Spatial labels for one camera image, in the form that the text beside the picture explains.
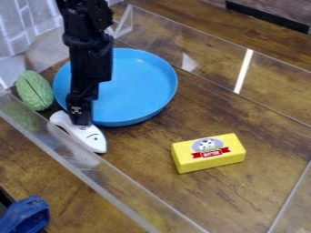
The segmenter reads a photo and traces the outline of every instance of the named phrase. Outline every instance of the wooden table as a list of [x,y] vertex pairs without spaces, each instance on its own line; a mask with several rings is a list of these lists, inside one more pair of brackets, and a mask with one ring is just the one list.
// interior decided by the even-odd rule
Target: wooden table
[[[307,35],[195,0],[130,2],[311,70]],[[60,65],[43,72],[48,80]],[[310,128],[178,68],[176,72],[179,91],[163,113],[138,126],[104,129],[104,158],[210,232],[266,232],[310,160]],[[55,104],[44,116],[58,108]],[[47,200],[48,231],[144,232],[2,118],[0,126],[0,186],[15,199],[38,194]],[[249,151],[246,161],[178,175],[171,143],[231,132]]]

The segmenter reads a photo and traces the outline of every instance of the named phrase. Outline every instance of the blue plate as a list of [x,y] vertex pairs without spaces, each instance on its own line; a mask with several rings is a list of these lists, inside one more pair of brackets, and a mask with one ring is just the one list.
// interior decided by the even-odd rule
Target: blue plate
[[[71,63],[54,81],[55,97],[66,109],[71,89]],[[94,101],[94,124],[123,127],[154,117],[170,103],[178,90],[178,76],[166,60],[142,50],[116,48],[114,77],[100,83],[100,97]]]

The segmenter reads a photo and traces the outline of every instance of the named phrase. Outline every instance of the plastic enclosure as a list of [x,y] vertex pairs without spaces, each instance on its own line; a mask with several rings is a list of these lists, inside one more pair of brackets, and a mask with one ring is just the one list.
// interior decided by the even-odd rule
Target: plastic enclosure
[[[162,113],[158,121],[166,120],[172,124],[174,116],[182,116],[188,111],[184,106],[179,105],[184,96],[200,99],[204,108],[210,111],[210,114],[203,114],[206,112],[202,109],[194,110],[202,113],[192,115],[196,122],[202,119],[211,122],[200,129],[184,124],[183,130],[175,130],[175,128],[166,128],[166,124],[158,124],[156,133],[160,135],[166,132],[168,139],[176,142],[180,141],[179,138],[198,138],[198,134],[208,137],[235,132],[247,149],[246,161],[234,166],[218,167],[183,176],[172,172],[174,165],[171,167],[164,163],[160,169],[167,172],[166,179],[154,180],[154,184],[158,184],[159,188],[151,192],[148,190],[151,184],[147,179],[142,179],[142,176],[127,176],[110,161],[92,154],[42,116],[30,110],[4,88],[3,90],[0,88],[0,117],[148,232],[208,232],[211,226],[215,232],[226,232],[231,226],[235,226],[237,230],[231,230],[231,232],[253,232],[257,228],[271,226],[277,216],[270,230],[266,227],[269,232],[287,230],[294,232],[297,229],[311,231],[311,221],[301,221],[311,216],[311,201],[307,199],[310,197],[307,163],[311,151],[311,122],[307,102],[310,72],[134,5],[130,5],[127,9],[123,5],[116,5],[115,15],[116,18],[119,17],[119,23],[110,28],[115,38],[127,45],[162,56],[175,67],[195,75],[194,78],[180,77],[182,87],[174,103],[170,105],[170,109]],[[67,48],[62,44],[60,28],[39,36],[27,53],[20,55],[20,57],[26,56],[32,62],[24,68],[36,71],[42,71],[68,57]],[[36,63],[42,56],[48,59],[44,60],[43,66],[36,66],[43,64]],[[4,63],[12,64],[7,61],[7,59],[2,60],[0,66]],[[250,109],[250,106],[239,104],[234,97],[220,96],[218,88],[210,89],[210,83],[242,95],[249,99],[249,103],[258,107]],[[214,105],[214,109],[210,108],[210,101],[218,103]],[[253,125],[254,132],[246,131],[245,125],[235,116],[230,116],[234,110],[241,116],[250,116],[250,121],[245,121],[243,124]],[[214,111],[226,111],[227,117],[232,119],[231,124],[226,125],[226,132],[218,129],[218,124],[226,124],[223,116],[215,116]],[[271,115],[281,115],[282,120],[274,120]],[[183,116],[183,122],[187,122],[187,115]],[[290,122],[291,127],[285,127],[285,122]],[[271,136],[270,133],[274,131],[283,139]],[[156,137],[156,134],[151,135],[148,131],[146,135]],[[287,140],[294,140],[301,149],[287,148]],[[166,157],[170,157],[170,152],[159,145],[150,146],[159,151],[159,159],[163,158],[163,161],[167,161]],[[146,169],[152,169],[148,167],[144,157],[140,160],[146,164]],[[287,169],[286,164],[293,164],[291,169]],[[262,175],[250,179],[251,168],[257,169],[255,174]],[[275,170],[283,176],[275,176]],[[218,189],[218,183],[211,182],[218,178],[227,182],[224,190]],[[196,183],[198,190],[194,192],[199,198],[192,195],[192,190],[187,189],[186,181]],[[279,197],[283,201],[263,204],[262,200],[269,197],[273,199]],[[190,205],[194,207],[192,211],[186,211]],[[245,205],[246,211],[241,211],[238,205]],[[204,218],[212,214],[223,216],[223,219]],[[239,224],[243,221],[249,221],[250,228]]]

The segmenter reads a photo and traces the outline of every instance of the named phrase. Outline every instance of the butter box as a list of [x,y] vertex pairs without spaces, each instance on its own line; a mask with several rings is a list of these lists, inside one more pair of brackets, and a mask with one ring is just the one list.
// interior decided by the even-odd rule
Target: butter box
[[179,173],[242,162],[246,149],[237,134],[174,143],[171,154]]

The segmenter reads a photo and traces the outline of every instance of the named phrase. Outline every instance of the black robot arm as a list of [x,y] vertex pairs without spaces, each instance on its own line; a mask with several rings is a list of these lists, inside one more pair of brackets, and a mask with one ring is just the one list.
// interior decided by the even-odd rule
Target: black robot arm
[[75,125],[92,124],[92,100],[99,83],[111,81],[114,38],[104,33],[114,24],[114,12],[104,0],[56,0],[64,22],[63,43],[72,65],[67,110]]

